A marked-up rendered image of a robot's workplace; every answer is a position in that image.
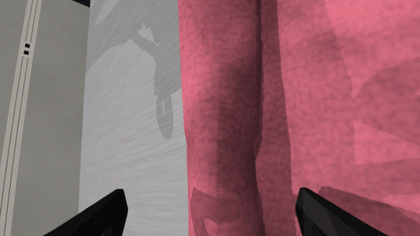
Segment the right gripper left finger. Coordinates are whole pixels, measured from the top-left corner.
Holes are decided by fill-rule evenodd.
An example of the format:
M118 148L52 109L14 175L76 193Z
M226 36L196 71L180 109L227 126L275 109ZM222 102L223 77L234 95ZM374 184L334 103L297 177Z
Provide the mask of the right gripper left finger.
M128 214L123 189L116 189L43 236L122 236Z

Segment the pink towel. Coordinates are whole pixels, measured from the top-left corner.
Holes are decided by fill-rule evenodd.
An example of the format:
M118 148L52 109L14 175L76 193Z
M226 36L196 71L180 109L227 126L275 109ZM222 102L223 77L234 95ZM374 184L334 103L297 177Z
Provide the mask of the pink towel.
M420 236L420 0L178 0L188 236L302 236L307 187Z

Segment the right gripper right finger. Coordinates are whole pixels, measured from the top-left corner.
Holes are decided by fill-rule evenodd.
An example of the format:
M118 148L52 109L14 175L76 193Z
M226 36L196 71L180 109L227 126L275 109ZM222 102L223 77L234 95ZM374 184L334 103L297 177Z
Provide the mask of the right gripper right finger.
M295 212L302 236L389 236L307 187L299 189Z

